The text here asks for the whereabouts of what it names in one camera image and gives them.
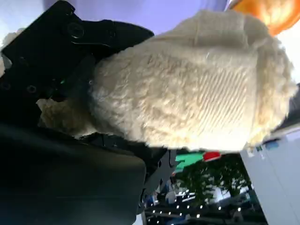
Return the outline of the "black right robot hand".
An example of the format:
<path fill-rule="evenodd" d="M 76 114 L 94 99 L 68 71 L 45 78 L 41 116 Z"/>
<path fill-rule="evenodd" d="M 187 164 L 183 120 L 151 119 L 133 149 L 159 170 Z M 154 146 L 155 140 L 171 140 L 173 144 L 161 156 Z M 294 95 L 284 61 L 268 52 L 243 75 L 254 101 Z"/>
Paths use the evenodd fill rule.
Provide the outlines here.
<path fill-rule="evenodd" d="M 83 21 L 59 0 L 1 51 L 1 224 L 131 225 L 166 184 L 174 150 L 110 149 L 103 135 L 80 141 L 38 125 L 38 100 L 64 100 L 98 61 L 152 36 L 130 23 Z"/>

